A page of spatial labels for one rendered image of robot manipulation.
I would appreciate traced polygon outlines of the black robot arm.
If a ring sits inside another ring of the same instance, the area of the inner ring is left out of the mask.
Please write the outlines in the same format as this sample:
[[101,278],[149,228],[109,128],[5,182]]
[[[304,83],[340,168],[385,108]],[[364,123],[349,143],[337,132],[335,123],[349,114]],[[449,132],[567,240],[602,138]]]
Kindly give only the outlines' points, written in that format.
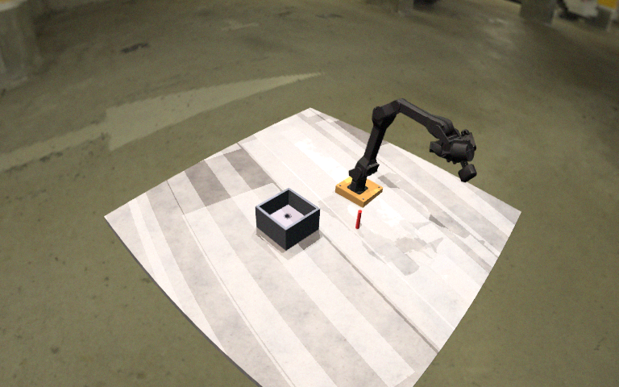
[[[377,173],[380,164],[377,163],[376,157],[384,133],[400,112],[424,125],[434,138],[440,139],[430,142],[430,152],[446,160],[454,158],[455,160],[472,161],[476,144],[471,132],[464,129],[459,135],[450,119],[430,114],[413,103],[407,102],[404,98],[396,99],[387,105],[374,107],[372,111],[373,128],[365,153],[355,164],[355,167],[348,171],[352,181],[347,188],[356,194],[360,195],[367,190],[367,177]],[[451,136],[447,138],[449,135]]]

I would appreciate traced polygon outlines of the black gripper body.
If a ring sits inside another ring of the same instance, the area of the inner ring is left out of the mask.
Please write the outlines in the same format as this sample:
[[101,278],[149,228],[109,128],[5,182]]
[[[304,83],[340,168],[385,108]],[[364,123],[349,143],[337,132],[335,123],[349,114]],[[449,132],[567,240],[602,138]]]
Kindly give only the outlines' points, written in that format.
[[453,164],[461,163],[462,169],[459,170],[458,174],[459,174],[459,179],[462,182],[468,182],[473,177],[476,177],[476,170],[473,164],[468,164],[468,162],[465,160],[455,160],[454,158],[450,160],[446,160],[446,161],[447,162],[452,161]]

